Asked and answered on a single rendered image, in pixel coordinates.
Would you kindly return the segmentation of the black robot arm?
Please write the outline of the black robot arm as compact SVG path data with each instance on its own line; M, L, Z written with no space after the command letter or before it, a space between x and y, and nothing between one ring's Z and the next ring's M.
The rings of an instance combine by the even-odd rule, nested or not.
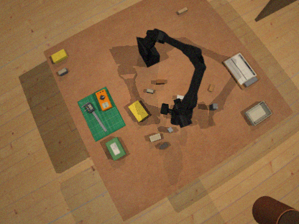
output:
M193 45L184 44L172 37L169 37L164 31L159 29L147 30L147 36L141 40L141 43L146 49L152 49L156 42L164 44L165 42L173 47L178 48L186 55L194 65L194 73L190 82L188 92L184 95L182 102L181 100L175 99L173 111L178 114L171 113L170 123L173 125L180 125L180 128L192 124L189 113L197 106L198 102L198 89L200 87L203 74L206 70L206 65L202 56L201 49ZM166 36L167 35L167 36ZM165 42L164 42L165 41ZM199 60L200 62L199 62ZM180 115L179 115L180 114ZM184 115L183 115L184 114Z

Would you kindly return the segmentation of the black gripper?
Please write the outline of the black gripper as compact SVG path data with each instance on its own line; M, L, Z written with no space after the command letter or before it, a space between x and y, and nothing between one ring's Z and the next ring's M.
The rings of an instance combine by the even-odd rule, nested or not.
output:
M165 115L167 115L168 113L176 114L176 113L173 111L173 108L172 108L172 109L169 109L169 105L166 104L166 103L163 103L163 104L162 104L160 113L161 113L161 114L165 114ZM178 114L176 114L176 115L178 115ZM192 115L193 115L193 111L192 111L192 113L189 114L190 119L192 119Z

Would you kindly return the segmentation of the green cutting mat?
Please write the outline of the green cutting mat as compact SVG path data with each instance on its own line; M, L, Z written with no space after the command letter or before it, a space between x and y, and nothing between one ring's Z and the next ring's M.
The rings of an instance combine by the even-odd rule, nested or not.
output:
M103 89L105 89L105 91L109 97L109 100L112 104L112 108L110 108L106 111L102 111L100 103L98 102L98 99L96 97L96 93ZM84 112L84 110L86 110L86 107L85 106L82 107L82 106L85 105L87 102L91 103L92 106L95 108L94 112L100 119L101 123L104 125L105 129L102 129L101 125L96 120L96 118L92 114L92 112L89 113L88 110ZM85 97L84 99L78 101L78 105L83 113L83 116L86 120L86 123L88 124L89 129L91 130L91 133L92 133L95 141L98 141L98 140L102 139L103 137L108 136L109 134L126 126L107 87L104 87L104 88L96 91L95 93Z

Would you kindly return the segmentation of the yellow rectangular block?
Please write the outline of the yellow rectangular block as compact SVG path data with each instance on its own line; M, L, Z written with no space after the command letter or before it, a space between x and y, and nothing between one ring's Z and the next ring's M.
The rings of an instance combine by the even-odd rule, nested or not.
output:
M146 110L142 107L139 101L134 102L129 106L129 109L134 114L138 122L142 121L148 116Z
M62 60L68 58L68 56L67 56L64 49L62 49L62 50L56 52L55 54L51 55L51 57L52 57L52 60L55 64L57 64L57 63L61 62Z

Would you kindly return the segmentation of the grey digital caliper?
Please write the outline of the grey digital caliper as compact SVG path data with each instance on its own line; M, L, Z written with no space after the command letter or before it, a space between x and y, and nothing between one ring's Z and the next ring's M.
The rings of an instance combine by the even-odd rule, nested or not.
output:
M86 105L86 104L87 104L87 105ZM95 108L92 106L92 104L89 103L89 102L87 102L86 104L82 106L82 107L85 106L85 107L87 108L86 110L84 110L84 112L87 111L87 110L88 110L89 113L92 112L92 114L95 116L96 120L97 120L97 121L99 122L99 124L101 125L102 129L105 129L104 125L101 123L100 119L98 118L98 116L97 116L96 113L94 112L94 111L95 111ZM82 107L81 107L81 108L82 108Z

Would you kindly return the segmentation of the orange rectangular block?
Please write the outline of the orange rectangular block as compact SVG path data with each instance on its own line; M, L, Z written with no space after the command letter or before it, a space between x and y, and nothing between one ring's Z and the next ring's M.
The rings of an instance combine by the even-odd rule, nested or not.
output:
M98 99L98 102L100 103L102 111L106 111L106 110L112 108L112 104L111 104L109 97L104 89L97 92L96 97Z

